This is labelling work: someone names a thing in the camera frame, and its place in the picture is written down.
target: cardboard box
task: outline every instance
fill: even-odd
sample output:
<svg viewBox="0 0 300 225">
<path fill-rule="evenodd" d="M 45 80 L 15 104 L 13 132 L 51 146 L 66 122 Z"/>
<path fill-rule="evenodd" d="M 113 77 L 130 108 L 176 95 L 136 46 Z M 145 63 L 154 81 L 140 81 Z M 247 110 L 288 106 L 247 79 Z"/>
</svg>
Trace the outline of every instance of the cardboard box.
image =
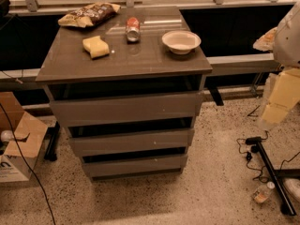
<svg viewBox="0 0 300 225">
<path fill-rule="evenodd" d="M 7 112 L 15 136 L 25 138 L 29 134 L 26 142 L 18 142 L 18 144 L 27 163 L 34 169 L 48 126 L 24 111 L 11 92 L 0 93 L 0 103 Z M 11 128 L 0 107 L 0 133 L 3 130 L 11 130 Z M 0 182 L 28 181 L 30 176 L 31 172 L 16 142 L 10 141 L 5 153 L 0 156 Z"/>
</svg>

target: brown tabletop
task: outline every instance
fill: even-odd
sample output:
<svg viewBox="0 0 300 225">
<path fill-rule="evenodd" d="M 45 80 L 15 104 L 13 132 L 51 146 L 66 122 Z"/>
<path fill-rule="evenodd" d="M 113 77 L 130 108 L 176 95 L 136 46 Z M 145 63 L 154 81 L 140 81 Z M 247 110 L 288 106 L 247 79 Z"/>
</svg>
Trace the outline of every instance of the brown tabletop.
<svg viewBox="0 0 300 225">
<path fill-rule="evenodd" d="M 141 40 L 128 44 L 125 24 L 129 16 L 141 23 Z M 39 74 L 40 83 L 75 83 L 129 78 L 204 74 L 211 72 L 202 49 L 176 55 L 163 45 L 169 31 L 189 30 L 177 7 L 123 8 L 115 17 L 94 28 L 61 27 Z M 110 54 L 91 59 L 83 39 L 101 36 Z"/>
</svg>

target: plastic bottle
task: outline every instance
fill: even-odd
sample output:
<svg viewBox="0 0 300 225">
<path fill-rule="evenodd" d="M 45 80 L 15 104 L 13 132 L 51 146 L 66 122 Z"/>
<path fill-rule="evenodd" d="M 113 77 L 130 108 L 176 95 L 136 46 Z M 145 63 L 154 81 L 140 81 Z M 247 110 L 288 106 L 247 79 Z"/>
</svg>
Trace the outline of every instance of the plastic bottle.
<svg viewBox="0 0 300 225">
<path fill-rule="evenodd" d="M 272 194 L 274 188 L 275 188 L 275 184 L 272 182 L 268 182 L 267 184 L 260 185 L 252 195 L 253 200 L 256 203 L 265 202 Z"/>
</svg>

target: box flap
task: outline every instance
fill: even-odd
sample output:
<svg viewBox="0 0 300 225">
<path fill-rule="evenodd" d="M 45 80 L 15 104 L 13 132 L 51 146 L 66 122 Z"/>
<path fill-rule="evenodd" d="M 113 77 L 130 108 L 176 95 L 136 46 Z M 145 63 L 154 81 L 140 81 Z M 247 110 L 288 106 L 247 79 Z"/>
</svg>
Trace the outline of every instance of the box flap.
<svg viewBox="0 0 300 225">
<path fill-rule="evenodd" d="M 15 136 L 17 138 L 24 138 L 30 133 L 26 142 L 18 142 L 25 157 L 34 158 L 38 156 L 47 129 L 48 126 L 46 124 L 28 112 L 24 112 L 19 125 L 15 129 Z M 4 154 L 8 156 L 20 156 L 20 151 L 15 141 L 9 142 Z"/>
<path fill-rule="evenodd" d="M 23 116 L 23 107 L 11 92 L 0 93 L 0 103 L 7 112 L 11 125 L 16 128 Z M 10 130 L 10 125 L 5 113 L 0 108 L 0 132 L 7 129 Z"/>
</svg>

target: cabinet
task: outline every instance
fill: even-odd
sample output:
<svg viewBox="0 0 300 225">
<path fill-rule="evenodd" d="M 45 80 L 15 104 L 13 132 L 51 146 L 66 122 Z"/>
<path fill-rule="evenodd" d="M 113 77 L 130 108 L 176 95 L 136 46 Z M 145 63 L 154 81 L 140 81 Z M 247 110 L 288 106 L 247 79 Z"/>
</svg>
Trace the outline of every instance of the cabinet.
<svg viewBox="0 0 300 225">
<path fill-rule="evenodd" d="M 127 44 L 128 16 L 141 41 Z M 201 48 L 171 53 L 161 37 L 188 30 L 176 7 L 124 8 L 94 29 L 61 27 L 37 75 L 50 107 L 91 179 L 181 172 L 202 104 Z M 84 38 L 101 35 L 110 55 L 91 60 Z"/>
</svg>

